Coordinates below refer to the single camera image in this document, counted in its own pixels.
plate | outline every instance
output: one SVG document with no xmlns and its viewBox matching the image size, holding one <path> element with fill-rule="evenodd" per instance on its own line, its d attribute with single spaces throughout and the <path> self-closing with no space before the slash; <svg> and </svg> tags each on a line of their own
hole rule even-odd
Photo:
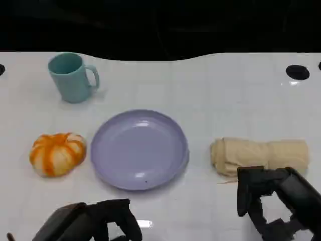
<svg viewBox="0 0 321 241">
<path fill-rule="evenodd" d="M 180 126 L 152 110 L 112 117 L 91 143 L 91 161 L 98 176 L 126 190 L 162 185 L 180 173 L 188 159 L 188 143 Z"/>
</svg>

rolled towel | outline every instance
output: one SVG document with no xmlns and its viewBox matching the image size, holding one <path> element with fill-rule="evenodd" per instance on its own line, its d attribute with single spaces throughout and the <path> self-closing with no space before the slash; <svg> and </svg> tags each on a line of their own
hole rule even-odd
<svg viewBox="0 0 321 241">
<path fill-rule="evenodd" d="M 211 160 L 218 173 L 231 177 L 237 176 L 238 167 L 293 167 L 303 172 L 309 164 L 308 147 L 303 140 L 265 143 L 240 138 L 216 139 L 211 144 Z"/>
</svg>

orange striped pumpkin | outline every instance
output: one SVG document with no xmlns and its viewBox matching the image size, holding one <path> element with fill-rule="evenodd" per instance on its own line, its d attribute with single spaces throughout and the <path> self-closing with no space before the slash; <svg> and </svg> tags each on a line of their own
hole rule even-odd
<svg viewBox="0 0 321 241">
<path fill-rule="evenodd" d="M 61 176 L 80 164 L 86 156 L 85 139 L 74 133 L 41 135 L 34 142 L 29 158 L 41 176 Z"/>
</svg>

mug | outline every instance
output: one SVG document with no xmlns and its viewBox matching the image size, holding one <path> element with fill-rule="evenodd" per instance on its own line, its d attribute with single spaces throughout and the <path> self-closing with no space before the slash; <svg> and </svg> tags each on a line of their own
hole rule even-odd
<svg viewBox="0 0 321 241">
<path fill-rule="evenodd" d="M 63 53 L 51 59 L 48 69 L 61 97 L 69 103 L 79 103 L 89 98 L 99 88 L 99 75 L 94 66 L 84 65 L 83 59 L 74 53 Z M 94 73 L 96 85 L 89 83 L 86 69 Z"/>
</svg>

table surface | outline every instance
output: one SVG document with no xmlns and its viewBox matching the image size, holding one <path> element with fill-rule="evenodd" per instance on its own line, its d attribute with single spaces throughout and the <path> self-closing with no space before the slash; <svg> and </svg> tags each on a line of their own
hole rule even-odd
<svg viewBox="0 0 321 241">
<path fill-rule="evenodd" d="M 57 53 L 0 53 L 0 236 L 31 240 L 47 217 L 72 202 L 130 198 L 137 219 L 151 220 L 144 241 L 261 240 L 248 217 L 236 210 L 237 184 L 217 175 L 209 145 L 224 136 L 258 141 L 306 139 L 311 164 L 307 180 L 321 191 L 321 54 L 212 54 L 183 61 L 110 61 L 83 55 L 98 69 L 101 88 L 88 101 L 67 104 L 51 80 L 47 63 Z M 290 64 L 310 78 L 291 82 Z M 169 115 L 185 132 L 190 161 L 163 187 L 118 190 L 101 182 L 90 162 L 62 178 L 39 177 L 29 163 L 33 141 L 43 133 L 76 132 L 88 143 L 101 124 L 130 109 Z M 263 200 L 268 220 L 289 211 L 275 196 Z M 119 230 L 111 227 L 111 235 Z M 300 231 L 295 240 L 309 240 Z"/>
</svg>

